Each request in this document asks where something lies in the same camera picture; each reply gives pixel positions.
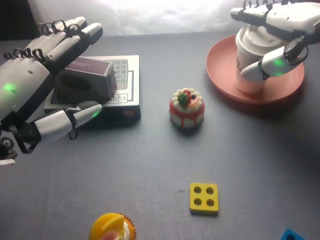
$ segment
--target pink plate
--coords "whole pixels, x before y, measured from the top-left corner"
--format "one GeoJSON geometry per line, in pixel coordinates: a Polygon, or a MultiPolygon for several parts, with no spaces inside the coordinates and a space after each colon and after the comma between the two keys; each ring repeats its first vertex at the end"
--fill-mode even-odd
{"type": "Polygon", "coordinates": [[[262,91],[247,94],[236,88],[237,45],[236,36],[217,42],[206,58],[206,71],[214,86],[228,97],[247,104],[271,104],[292,95],[302,84],[305,68],[301,63],[294,70],[279,77],[270,77],[262,91]]]}

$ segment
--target gray tablecloth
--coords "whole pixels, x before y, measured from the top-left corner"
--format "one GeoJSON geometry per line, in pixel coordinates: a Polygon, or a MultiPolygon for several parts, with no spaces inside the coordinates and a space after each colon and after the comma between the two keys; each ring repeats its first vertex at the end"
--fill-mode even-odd
{"type": "MultiPolygon", "coordinates": [[[[261,117],[231,106],[208,81],[209,49],[234,33],[108,37],[89,47],[85,56],[140,56],[142,118],[131,127],[97,118],[77,140],[40,143],[1,168],[0,239],[85,240],[97,217],[119,212],[139,240],[279,240],[286,228],[319,240],[320,47],[310,47],[297,103],[261,117]],[[184,87],[206,107],[193,135],[168,116],[184,87]],[[190,213],[192,182],[218,185],[218,216],[190,213]]],[[[1,42],[0,54],[27,43],[1,42]]]]}

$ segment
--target blue block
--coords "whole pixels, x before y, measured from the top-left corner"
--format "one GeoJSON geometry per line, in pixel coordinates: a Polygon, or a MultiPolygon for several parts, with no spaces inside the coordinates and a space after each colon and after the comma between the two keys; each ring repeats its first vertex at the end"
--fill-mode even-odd
{"type": "Polygon", "coordinates": [[[281,240],[305,240],[302,236],[299,236],[294,231],[287,229],[281,237],[281,240]]]}

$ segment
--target coffee cup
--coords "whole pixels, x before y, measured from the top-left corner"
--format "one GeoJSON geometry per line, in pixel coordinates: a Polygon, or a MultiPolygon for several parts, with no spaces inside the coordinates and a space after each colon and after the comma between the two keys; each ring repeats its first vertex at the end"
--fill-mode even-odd
{"type": "Polygon", "coordinates": [[[285,43],[267,33],[265,27],[252,25],[240,29],[236,35],[235,43],[237,45],[235,86],[247,94],[257,93],[264,87],[265,81],[261,79],[249,81],[241,76],[241,71],[258,62],[266,53],[282,47],[285,43]]]}

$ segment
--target cup lid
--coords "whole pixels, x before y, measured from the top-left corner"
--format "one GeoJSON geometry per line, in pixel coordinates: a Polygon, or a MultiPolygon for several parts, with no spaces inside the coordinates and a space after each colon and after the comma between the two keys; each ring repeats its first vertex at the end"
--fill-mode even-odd
{"type": "Polygon", "coordinates": [[[248,25],[241,28],[236,39],[238,47],[244,52],[263,56],[282,47],[285,42],[267,33],[264,26],[248,25]]]}

